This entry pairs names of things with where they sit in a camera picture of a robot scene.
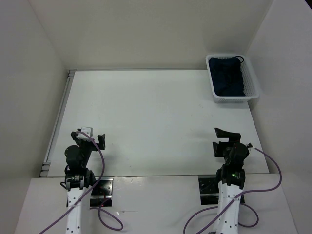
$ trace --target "dark blue cloth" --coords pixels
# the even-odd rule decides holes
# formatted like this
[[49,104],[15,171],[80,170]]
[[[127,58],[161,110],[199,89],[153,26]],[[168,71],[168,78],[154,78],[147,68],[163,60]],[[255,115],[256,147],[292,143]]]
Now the dark blue cloth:
[[209,60],[209,68],[215,94],[225,97],[245,96],[239,58],[211,58]]

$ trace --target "white basket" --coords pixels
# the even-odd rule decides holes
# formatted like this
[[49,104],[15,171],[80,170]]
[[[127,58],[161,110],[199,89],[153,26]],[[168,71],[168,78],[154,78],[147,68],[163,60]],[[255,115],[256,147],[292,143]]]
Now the white basket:
[[[209,68],[209,60],[210,58],[218,58],[218,59],[227,59],[234,56],[242,56],[244,58],[244,62],[240,65],[240,69],[243,74],[243,83],[244,83],[244,94],[245,97],[223,97],[215,94],[215,88],[213,84],[213,79],[211,77],[210,68]],[[213,91],[214,102],[216,103],[233,103],[233,102],[245,102],[250,99],[254,99],[259,97],[259,91],[257,86],[257,78],[254,73],[252,64],[249,59],[243,55],[230,55],[230,54],[216,54],[216,55],[207,55],[206,56],[206,64],[208,69],[208,75],[210,79],[210,85]]]

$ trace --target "white tabletop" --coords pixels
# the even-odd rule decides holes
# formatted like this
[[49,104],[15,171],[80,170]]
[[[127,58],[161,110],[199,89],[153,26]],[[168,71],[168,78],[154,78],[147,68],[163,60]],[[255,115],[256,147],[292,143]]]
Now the white tabletop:
[[[214,127],[239,132],[241,142],[261,148],[247,103],[216,104],[207,71],[76,72],[49,158],[49,177],[64,176],[70,133],[94,128],[106,134],[106,176],[215,174]],[[91,154],[88,168],[98,176],[101,159]],[[264,156],[253,151],[246,173],[268,173]]]
[[[63,179],[32,179],[15,234],[39,233],[67,210],[67,194],[59,185],[60,181]],[[245,190],[271,188],[277,182],[275,174],[247,175]],[[272,192],[248,194],[245,200],[258,212],[260,222],[254,228],[239,227],[240,234],[297,234],[281,187]],[[209,206],[200,205],[198,178],[190,175],[116,177],[112,207],[105,209],[122,220],[122,233],[182,234],[188,218],[206,207]],[[116,234],[100,223],[97,214],[97,211],[90,211],[90,234]],[[215,214],[216,210],[211,210],[199,215],[190,222],[187,234],[198,232]],[[103,214],[102,217],[109,225],[118,227],[109,216]],[[66,220],[64,218],[46,233],[65,233]],[[254,214],[241,206],[239,222],[250,225],[254,221]]]

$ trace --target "white backdrop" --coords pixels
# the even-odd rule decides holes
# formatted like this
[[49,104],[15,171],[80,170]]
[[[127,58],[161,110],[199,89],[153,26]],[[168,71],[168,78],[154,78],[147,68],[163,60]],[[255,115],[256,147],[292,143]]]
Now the white backdrop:
[[275,0],[247,52],[262,92],[251,105],[253,119],[263,149],[284,172],[282,185],[300,234],[311,232],[311,25],[304,0]]
[[205,68],[244,54],[272,0],[29,0],[70,69]]

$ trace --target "white panel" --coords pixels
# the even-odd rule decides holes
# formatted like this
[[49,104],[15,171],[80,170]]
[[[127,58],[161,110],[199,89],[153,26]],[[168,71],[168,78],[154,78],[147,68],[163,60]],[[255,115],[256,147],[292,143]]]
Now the white panel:
[[30,183],[29,178],[0,180],[1,233],[13,234]]
[[[76,72],[54,150],[49,176],[64,176],[70,133],[82,126],[106,133],[106,176],[215,174],[214,127],[242,134],[261,147],[247,103],[213,102],[207,71]],[[101,172],[98,152],[88,167]],[[247,173],[267,173],[253,151]]]
[[71,69],[204,68],[243,54],[272,0],[30,0]]
[[283,187],[301,234],[311,232],[311,25],[304,0],[275,0],[248,51],[262,92],[252,115],[263,148],[287,172]]
[[[22,208],[15,234],[39,233],[61,216],[67,208],[66,190],[61,178],[32,179]],[[276,185],[278,175],[247,175],[246,190],[265,189]],[[249,194],[246,202],[258,212],[259,224],[254,228],[238,227],[240,234],[296,234],[283,190]],[[112,207],[105,208],[124,223],[122,233],[127,234],[181,234],[188,218],[200,209],[198,179],[196,176],[159,176],[115,178]],[[216,215],[216,210],[202,213],[187,228],[193,234],[203,228]],[[110,217],[103,219],[118,227]],[[252,224],[255,216],[240,207],[239,221]],[[97,211],[90,211],[92,234],[116,234],[100,223]],[[66,218],[52,227],[47,234],[65,233]]]
[[0,1],[0,177],[38,176],[66,71],[28,1]]

